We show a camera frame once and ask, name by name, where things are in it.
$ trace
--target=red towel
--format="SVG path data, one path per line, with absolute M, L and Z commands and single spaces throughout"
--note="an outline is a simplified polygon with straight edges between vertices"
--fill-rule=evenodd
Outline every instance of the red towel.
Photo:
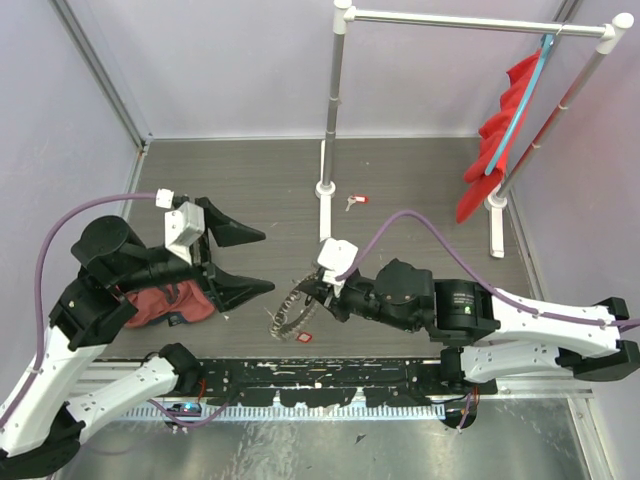
M 456 221 L 458 223 L 462 223 L 469 218 L 493 189 L 500 185 L 500 182 L 504 178 L 507 171 L 509 151 L 527 116 L 528 106 L 520 116 L 513 135 L 511 135 L 509 143 L 498 159 L 498 163 L 491 174 L 488 176 L 485 175 L 484 170 L 493 158 L 502 138 L 509 128 L 511 119 L 516 114 L 516 110 L 518 110 L 520 100 L 522 100 L 524 96 L 524 92 L 527 89 L 527 85 L 529 85 L 533 71 L 538 63 L 540 52 L 541 50 L 538 50 L 507 72 L 511 86 L 509 90 L 500 97 L 500 112 L 487 120 L 487 123 L 478 130 L 478 133 L 482 137 L 480 141 L 480 152 L 476 163 L 471 165 L 463 177 L 465 182 L 471 184 L 471 187 L 467 190 L 467 193 L 464 194 L 460 203 L 458 203 L 458 211 L 456 214 Z
M 163 288 L 148 288 L 141 292 L 128 293 L 127 299 L 135 305 L 138 313 L 125 327 L 138 328 L 168 321 L 173 326 L 179 323 L 195 323 L 206 320 L 215 307 L 193 280 L 167 285 Z

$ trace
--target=blue strap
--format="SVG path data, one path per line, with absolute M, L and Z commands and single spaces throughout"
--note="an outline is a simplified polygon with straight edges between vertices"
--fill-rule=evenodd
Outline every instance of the blue strap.
M 544 67 L 544 63 L 547 61 L 547 56 L 549 55 L 549 51 L 551 50 L 551 45 L 553 44 L 553 35 L 547 34 L 544 36 L 544 42 L 542 44 L 542 52 L 540 52 L 540 57 L 538 58 L 538 63 L 536 64 L 536 68 L 533 71 L 533 75 L 531 76 L 531 80 L 529 80 L 529 85 L 527 85 L 527 89 L 524 91 L 524 95 L 520 100 L 520 105 L 518 105 L 518 109 L 516 110 L 516 114 L 511 119 L 511 123 L 509 124 L 509 128 L 507 128 L 504 137 L 502 137 L 502 141 L 500 145 L 498 145 L 498 149 L 493 154 L 489 165 L 484 171 L 485 175 L 489 175 L 493 169 L 495 168 L 498 160 L 504 153 L 504 149 L 507 148 L 509 144 L 509 140 L 511 140 L 511 136 L 513 135 L 513 131 L 516 129 L 518 122 L 520 122 L 520 117 L 527 108 L 529 100 L 531 99 L 531 95 L 533 94 L 533 90 L 536 88 L 536 84 L 540 79 L 540 73 L 542 73 L 542 67 Z

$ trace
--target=white pole base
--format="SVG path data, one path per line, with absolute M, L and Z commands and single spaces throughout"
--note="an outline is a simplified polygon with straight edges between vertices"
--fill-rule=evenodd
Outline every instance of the white pole base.
M 336 184 L 331 182 L 328 187 L 322 185 L 324 170 L 324 140 L 320 143 L 320 181 L 316 184 L 316 197 L 320 199 L 320 242 L 331 238 L 331 199 L 336 194 Z
M 489 254 L 494 258 L 504 258 L 504 224 L 502 211 L 507 207 L 507 199 L 497 196 L 500 185 L 484 200 L 489 210 Z

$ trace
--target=horizontal bar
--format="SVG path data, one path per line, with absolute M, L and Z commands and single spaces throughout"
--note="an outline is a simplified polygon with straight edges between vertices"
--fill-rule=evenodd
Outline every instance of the horizontal bar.
M 502 32 L 553 33 L 577 37 L 602 38 L 608 33 L 604 25 L 590 27 L 562 23 L 525 22 L 520 20 L 498 20 L 494 18 L 452 17 L 449 15 L 426 15 L 417 13 L 378 12 L 359 10 L 354 7 L 345 14 L 347 22 L 406 23 L 410 25 L 430 25 L 434 27 L 473 28 L 476 30 L 497 30 Z

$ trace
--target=metal floor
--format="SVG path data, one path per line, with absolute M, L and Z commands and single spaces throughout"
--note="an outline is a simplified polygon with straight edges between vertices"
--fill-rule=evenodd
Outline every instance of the metal floor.
M 476 422 L 462 434 L 438 420 L 214 421 L 186 436 L 171 435 L 157 419 L 117 421 L 102 429 L 59 477 L 587 479 L 568 410 L 563 399 L 483 399 Z

